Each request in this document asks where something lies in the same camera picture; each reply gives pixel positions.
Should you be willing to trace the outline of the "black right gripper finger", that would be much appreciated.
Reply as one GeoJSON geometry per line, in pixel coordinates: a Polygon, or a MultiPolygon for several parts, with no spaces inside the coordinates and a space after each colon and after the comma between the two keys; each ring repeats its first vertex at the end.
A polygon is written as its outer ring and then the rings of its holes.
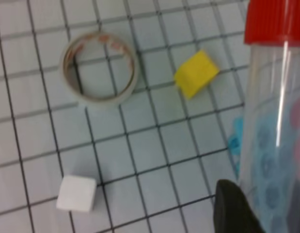
{"type": "Polygon", "coordinates": [[[263,233],[242,190],[226,179],[217,181],[213,211],[216,233],[263,233]]]}

